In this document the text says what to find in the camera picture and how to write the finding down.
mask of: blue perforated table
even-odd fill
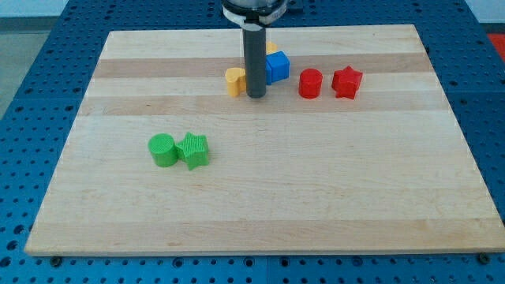
[[[416,25],[504,219],[505,66],[465,2],[304,0],[293,5],[275,26]],[[63,258],[61,263],[24,254],[108,32],[231,27],[212,0],[69,1],[0,121],[0,283],[505,282],[505,254]]]

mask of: yellow block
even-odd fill
[[[228,87],[228,95],[236,97],[245,91],[245,69],[237,67],[228,68],[224,77],[226,79],[226,86]]]
[[[267,42],[267,54],[273,54],[277,51],[277,44],[273,42]]]

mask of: wood grain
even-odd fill
[[[501,219],[413,26],[268,37],[290,56],[291,77],[251,100],[230,98],[223,78],[243,64],[238,30],[112,32],[25,250],[505,250]],[[331,74],[349,63],[365,71],[361,89],[336,99]],[[318,65],[321,96],[302,99],[298,74]],[[149,138],[187,131],[207,136],[211,165],[156,167]]]

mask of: red cylinder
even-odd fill
[[[298,93],[306,99],[315,99],[321,92],[323,74],[317,69],[305,69],[300,73]]]

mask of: green cylinder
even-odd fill
[[[154,135],[148,147],[156,166],[172,166],[178,161],[174,138],[166,133]]]

